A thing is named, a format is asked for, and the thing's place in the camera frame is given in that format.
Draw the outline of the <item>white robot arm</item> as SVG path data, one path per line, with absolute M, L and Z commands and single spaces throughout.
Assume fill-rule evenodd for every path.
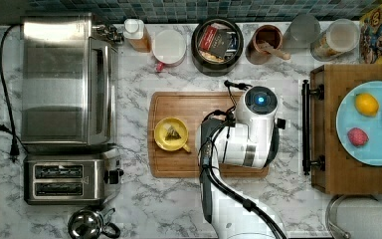
M 266 168 L 279 149 L 278 98 L 265 87 L 246 86 L 234 105 L 215 110 L 196 133 L 201 202 L 218 239 L 287 239 L 281 218 L 265 203 L 228 185 L 221 164 Z

